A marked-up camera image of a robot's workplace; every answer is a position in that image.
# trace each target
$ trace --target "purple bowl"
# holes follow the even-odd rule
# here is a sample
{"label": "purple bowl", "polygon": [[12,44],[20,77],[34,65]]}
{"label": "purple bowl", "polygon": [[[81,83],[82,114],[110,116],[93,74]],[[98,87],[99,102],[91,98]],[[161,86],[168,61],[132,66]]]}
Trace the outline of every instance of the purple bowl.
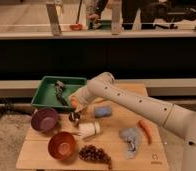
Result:
{"label": "purple bowl", "polygon": [[45,133],[53,129],[58,120],[59,115],[55,109],[42,108],[32,116],[31,126],[36,131]]}

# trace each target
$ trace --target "orange object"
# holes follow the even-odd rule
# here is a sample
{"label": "orange object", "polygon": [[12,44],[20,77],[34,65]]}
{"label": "orange object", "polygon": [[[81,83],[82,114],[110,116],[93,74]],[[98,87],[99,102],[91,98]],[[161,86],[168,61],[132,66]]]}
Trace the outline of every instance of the orange object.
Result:
{"label": "orange object", "polygon": [[73,96],[73,97],[71,98],[71,105],[72,105],[72,107],[73,107],[74,109],[76,109],[77,106],[78,106],[78,99],[77,99],[75,96]]}
{"label": "orange object", "polygon": [[83,29],[83,25],[82,24],[71,24],[70,28],[74,31],[79,31]]}
{"label": "orange object", "polygon": [[69,132],[59,132],[54,135],[48,144],[49,154],[57,160],[66,160],[74,154],[76,141]]}
{"label": "orange object", "polygon": [[145,132],[148,138],[148,144],[150,145],[152,143],[152,136],[151,136],[151,131],[148,128],[148,125],[143,120],[139,120],[138,125]]}

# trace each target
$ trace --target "wooden table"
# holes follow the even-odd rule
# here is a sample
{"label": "wooden table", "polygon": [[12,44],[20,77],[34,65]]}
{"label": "wooden table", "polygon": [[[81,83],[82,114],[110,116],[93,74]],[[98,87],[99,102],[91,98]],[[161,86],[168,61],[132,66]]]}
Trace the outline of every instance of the wooden table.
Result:
{"label": "wooden table", "polygon": [[[146,88],[141,84],[118,84],[117,86],[135,91],[137,93],[147,95]],[[110,105],[113,110],[111,117],[95,119],[93,116],[94,106]],[[77,131],[71,122],[68,120],[68,115],[60,115],[60,130]],[[48,142],[54,135],[54,131],[48,135],[44,135],[29,128],[23,147],[21,149],[17,165],[18,169],[60,169],[60,170],[108,170],[106,164],[89,163],[82,161],[78,157],[77,151],[86,144],[93,144],[98,148],[103,148],[106,153],[112,157],[113,170],[133,170],[133,171],[166,171],[168,163],[165,156],[163,144],[158,132],[157,125],[144,119],[149,126],[153,142],[148,145],[145,134],[141,131],[142,142],[137,155],[134,159],[126,159],[125,150],[127,144],[119,137],[119,131],[124,128],[137,126],[140,119],[144,119],[136,115],[128,109],[110,102],[101,101],[98,98],[91,104],[82,114],[82,122],[99,121],[101,125],[101,134],[89,139],[81,140],[75,136],[77,140],[76,155],[66,162],[57,161],[52,158],[47,150]]]}

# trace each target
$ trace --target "person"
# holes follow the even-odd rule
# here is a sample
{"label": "person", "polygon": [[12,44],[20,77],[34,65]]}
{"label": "person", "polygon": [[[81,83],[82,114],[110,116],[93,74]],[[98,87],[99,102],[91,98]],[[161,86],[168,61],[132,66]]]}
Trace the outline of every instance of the person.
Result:
{"label": "person", "polygon": [[[91,20],[98,20],[101,18],[101,13],[105,9],[109,0],[98,0],[96,10],[94,14],[89,16]],[[133,23],[137,14],[138,9],[143,11],[143,7],[149,3],[159,2],[158,0],[122,0],[122,18],[123,18],[123,27],[125,30],[131,30]],[[154,19],[149,18],[144,15],[145,13],[141,12],[140,19],[142,23],[142,29],[152,29]]]}

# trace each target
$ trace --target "grape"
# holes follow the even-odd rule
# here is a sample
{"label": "grape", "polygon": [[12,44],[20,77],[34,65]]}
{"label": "grape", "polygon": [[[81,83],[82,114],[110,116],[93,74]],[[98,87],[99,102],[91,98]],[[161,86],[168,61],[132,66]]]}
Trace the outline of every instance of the grape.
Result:
{"label": "grape", "polygon": [[94,145],[85,145],[79,151],[79,157],[88,162],[108,164],[108,169],[112,170],[112,159],[102,148],[97,148]]}

